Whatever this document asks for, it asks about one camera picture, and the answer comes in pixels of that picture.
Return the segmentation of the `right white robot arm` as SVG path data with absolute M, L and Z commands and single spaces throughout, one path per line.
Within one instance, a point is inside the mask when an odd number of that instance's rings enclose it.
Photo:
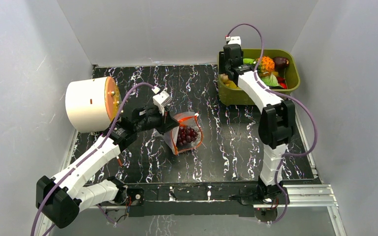
M 243 61 L 239 44 L 227 44 L 219 57 L 223 71 L 260 110 L 258 134 L 263 143 L 263 166 L 257 189 L 240 195 L 241 200 L 269 204 L 282 192 L 283 163 L 288 143 L 294 134 L 295 105 L 275 95 L 258 77 L 257 70 Z

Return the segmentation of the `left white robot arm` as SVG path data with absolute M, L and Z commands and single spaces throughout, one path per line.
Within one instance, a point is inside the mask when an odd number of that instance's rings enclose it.
M 156 106 L 134 109 L 132 119 L 119 118 L 102 132 L 94 145 L 53 177 L 43 176 L 36 185 L 36 207 L 58 228 L 70 225 L 78 214 L 103 202 L 123 205 L 134 200 L 132 191 L 116 177 L 91 186 L 89 179 L 106 163 L 118 157 L 137 134 L 156 130 L 165 134 L 179 126 L 168 110 Z

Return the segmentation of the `dark red toy grapes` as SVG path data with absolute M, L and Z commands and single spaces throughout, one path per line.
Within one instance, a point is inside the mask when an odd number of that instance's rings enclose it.
M 194 143 L 198 137 L 198 132 L 188 126 L 180 126 L 178 129 L 177 147 L 183 147 L 187 144 Z

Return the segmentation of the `clear orange zip top bag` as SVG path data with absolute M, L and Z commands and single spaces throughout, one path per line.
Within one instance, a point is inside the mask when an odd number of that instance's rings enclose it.
M 203 141 L 203 132 L 199 125 L 199 114 L 188 111 L 173 116 L 179 123 L 178 127 L 161 135 L 156 130 L 156 137 L 161 137 L 170 147 L 174 155 L 199 147 Z

